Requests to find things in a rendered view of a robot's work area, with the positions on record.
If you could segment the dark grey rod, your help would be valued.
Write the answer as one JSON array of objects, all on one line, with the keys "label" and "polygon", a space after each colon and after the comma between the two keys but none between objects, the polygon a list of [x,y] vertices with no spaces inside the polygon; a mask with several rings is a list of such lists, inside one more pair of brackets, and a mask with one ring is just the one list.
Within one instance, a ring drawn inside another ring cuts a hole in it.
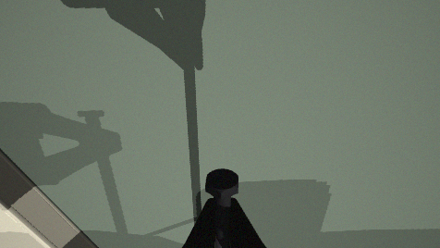
[{"label": "dark grey rod", "polygon": [[214,197],[215,248],[228,248],[231,196],[238,193],[238,174],[219,168],[207,174],[205,191]]}]

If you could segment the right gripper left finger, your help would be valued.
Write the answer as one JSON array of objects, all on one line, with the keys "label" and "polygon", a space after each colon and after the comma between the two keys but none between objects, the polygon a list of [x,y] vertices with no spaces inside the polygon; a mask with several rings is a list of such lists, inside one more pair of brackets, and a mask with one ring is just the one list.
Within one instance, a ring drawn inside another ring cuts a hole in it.
[{"label": "right gripper left finger", "polygon": [[215,248],[214,198],[206,201],[182,248]]}]

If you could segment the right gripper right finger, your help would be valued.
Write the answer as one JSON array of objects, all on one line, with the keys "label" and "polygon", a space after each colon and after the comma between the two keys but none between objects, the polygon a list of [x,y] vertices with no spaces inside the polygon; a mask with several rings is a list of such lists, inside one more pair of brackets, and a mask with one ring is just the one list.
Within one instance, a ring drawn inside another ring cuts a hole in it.
[{"label": "right gripper right finger", "polygon": [[266,248],[236,198],[231,198],[228,248]]}]

